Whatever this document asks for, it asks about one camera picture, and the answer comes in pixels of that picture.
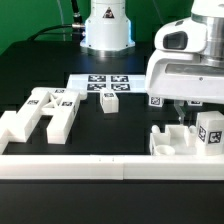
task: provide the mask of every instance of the white cube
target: white cube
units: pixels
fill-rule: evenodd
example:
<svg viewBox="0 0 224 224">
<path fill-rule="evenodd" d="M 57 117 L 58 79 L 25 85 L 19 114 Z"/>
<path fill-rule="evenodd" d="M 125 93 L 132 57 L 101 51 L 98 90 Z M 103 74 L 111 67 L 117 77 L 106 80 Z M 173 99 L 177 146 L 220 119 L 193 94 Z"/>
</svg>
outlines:
<svg viewBox="0 0 224 224">
<path fill-rule="evenodd" d="M 149 96 L 149 105 L 153 107 L 162 107 L 164 99 L 160 97 Z"/>
<path fill-rule="evenodd" d="M 101 89 L 100 104 L 104 113 L 118 113 L 119 99 L 114 90 L 106 88 Z"/>
<path fill-rule="evenodd" d="M 223 153 L 224 116 L 218 112 L 203 112 L 197 117 L 198 135 L 195 147 L 198 155 Z"/>
</svg>

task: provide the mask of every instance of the white foam block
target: white foam block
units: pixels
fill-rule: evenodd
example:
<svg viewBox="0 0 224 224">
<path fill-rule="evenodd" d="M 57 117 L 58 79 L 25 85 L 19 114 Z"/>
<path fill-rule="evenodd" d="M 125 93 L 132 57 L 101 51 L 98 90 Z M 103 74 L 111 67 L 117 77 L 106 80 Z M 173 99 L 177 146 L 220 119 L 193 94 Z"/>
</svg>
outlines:
<svg viewBox="0 0 224 224">
<path fill-rule="evenodd" d="M 78 92 L 67 91 L 47 127 L 51 144 L 65 144 L 80 104 Z"/>
<path fill-rule="evenodd" d="M 104 113 L 117 113 L 119 110 L 119 99 L 111 89 L 100 90 L 100 104 Z"/>
<path fill-rule="evenodd" d="M 26 142 L 40 120 L 40 110 L 49 101 L 47 91 L 32 94 L 19 112 L 11 120 L 9 130 L 9 141 Z"/>
<path fill-rule="evenodd" d="M 0 154 L 9 142 L 8 124 L 16 116 L 16 111 L 5 111 L 0 119 Z"/>
<path fill-rule="evenodd" d="M 149 96 L 149 106 L 162 107 L 163 104 L 164 104 L 163 98 Z"/>
</svg>

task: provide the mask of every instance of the white block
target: white block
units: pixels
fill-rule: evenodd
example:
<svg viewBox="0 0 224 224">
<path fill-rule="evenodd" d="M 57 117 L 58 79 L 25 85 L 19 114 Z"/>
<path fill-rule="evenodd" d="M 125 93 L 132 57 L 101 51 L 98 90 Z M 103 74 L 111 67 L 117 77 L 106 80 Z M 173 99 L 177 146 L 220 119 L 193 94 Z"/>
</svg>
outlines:
<svg viewBox="0 0 224 224">
<path fill-rule="evenodd" d="M 9 141 L 26 142 L 41 118 L 40 110 L 49 101 L 48 92 L 32 94 L 8 126 Z"/>
<path fill-rule="evenodd" d="M 224 116 L 218 112 L 203 112 L 197 117 L 198 135 L 195 147 L 198 155 L 218 155 L 224 147 Z"/>
<path fill-rule="evenodd" d="M 119 99 L 114 90 L 103 88 L 100 90 L 100 104 L 104 113 L 118 113 Z"/>
<path fill-rule="evenodd" d="M 65 144 L 80 104 L 79 93 L 64 94 L 55 115 L 47 127 L 47 139 L 51 144 Z"/>
<path fill-rule="evenodd" d="M 8 124 L 16 116 L 16 111 L 5 111 L 0 119 L 0 154 L 2 154 L 9 142 Z"/>
<path fill-rule="evenodd" d="M 149 96 L 149 106 L 162 107 L 163 104 L 164 104 L 163 98 Z"/>
</svg>

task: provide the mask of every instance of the black tabletop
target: black tabletop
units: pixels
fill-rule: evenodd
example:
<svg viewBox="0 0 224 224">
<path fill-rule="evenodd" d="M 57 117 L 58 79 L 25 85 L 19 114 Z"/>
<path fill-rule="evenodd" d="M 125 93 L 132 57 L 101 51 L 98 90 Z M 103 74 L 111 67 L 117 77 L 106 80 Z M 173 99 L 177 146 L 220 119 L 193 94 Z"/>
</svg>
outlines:
<svg viewBox="0 0 224 224">
<path fill-rule="evenodd" d="M 135 52 L 100 58 L 72 42 L 17 42 L 0 56 L 0 113 L 18 111 L 34 87 L 66 87 L 69 74 L 145 74 L 151 43 Z M 148 96 L 118 94 L 119 113 L 104 114 L 99 95 L 82 101 L 65 145 L 48 145 L 43 117 L 28 142 L 10 143 L 5 155 L 149 155 L 156 124 L 178 124 L 173 102 L 148 107 Z M 196 112 L 223 106 L 187 107 Z M 0 181 L 0 223 L 223 223 L 224 184 L 220 181 Z"/>
</svg>

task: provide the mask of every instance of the wire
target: wire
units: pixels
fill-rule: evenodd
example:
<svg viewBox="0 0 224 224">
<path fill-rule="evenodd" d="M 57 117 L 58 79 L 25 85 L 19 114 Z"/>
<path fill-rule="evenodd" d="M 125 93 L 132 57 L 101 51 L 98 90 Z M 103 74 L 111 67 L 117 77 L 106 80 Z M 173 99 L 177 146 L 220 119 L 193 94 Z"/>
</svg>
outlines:
<svg viewBox="0 0 224 224">
<path fill-rule="evenodd" d="M 156 12 L 157 12 L 157 14 L 159 16 L 159 20 L 160 20 L 161 24 L 164 25 L 165 23 L 164 23 L 163 17 L 161 15 L 161 12 L 160 12 L 160 9 L 159 9 L 159 6 L 158 6 L 156 0 L 152 0 L 152 2 L 153 2 L 153 5 L 154 5 L 154 7 L 156 9 Z"/>
<path fill-rule="evenodd" d="M 60 16 L 61 16 L 61 24 L 64 25 L 65 21 L 64 21 L 63 10 L 62 10 L 62 7 L 61 7 L 61 1 L 57 0 L 57 3 L 58 3 L 58 9 L 59 9 L 59 12 L 60 12 Z"/>
<path fill-rule="evenodd" d="M 64 29 L 64 28 L 72 28 L 72 24 L 64 24 L 64 25 L 58 25 L 58 26 L 51 26 L 48 28 L 45 28 L 43 30 L 40 30 L 36 34 L 29 37 L 27 40 L 34 41 L 39 35 L 42 35 L 43 33 L 50 31 L 50 30 L 56 30 L 56 29 Z"/>
</svg>

